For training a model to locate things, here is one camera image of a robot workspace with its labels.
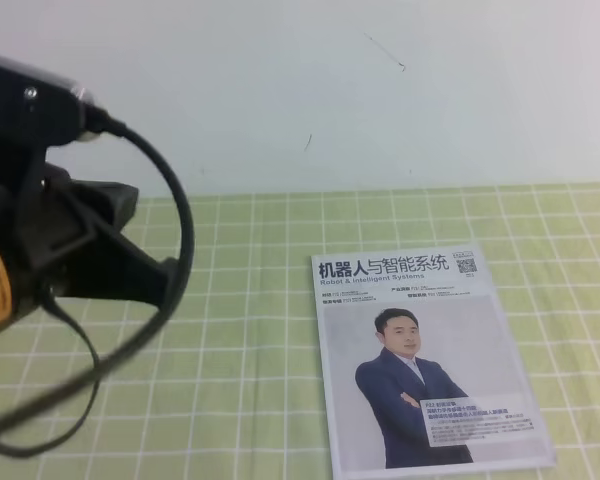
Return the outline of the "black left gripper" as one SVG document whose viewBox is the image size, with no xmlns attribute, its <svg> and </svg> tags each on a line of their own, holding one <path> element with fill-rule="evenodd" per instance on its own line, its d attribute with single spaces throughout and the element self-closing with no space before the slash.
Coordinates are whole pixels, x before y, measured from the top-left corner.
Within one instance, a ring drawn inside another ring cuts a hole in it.
<svg viewBox="0 0 600 480">
<path fill-rule="evenodd" d="M 69 218 L 53 190 L 58 183 L 104 222 L 93 239 L 67 252 L 60 222 Z M 72 179 L 46 163 L 43 150 L 0 159 L 0 333 L 29 315 L 57 286 L 60 297 L 134 301 L 161 307 L 177 260 L 158 261 L 120 232 L 133 219 L 137 187 Z"/>
</svg>

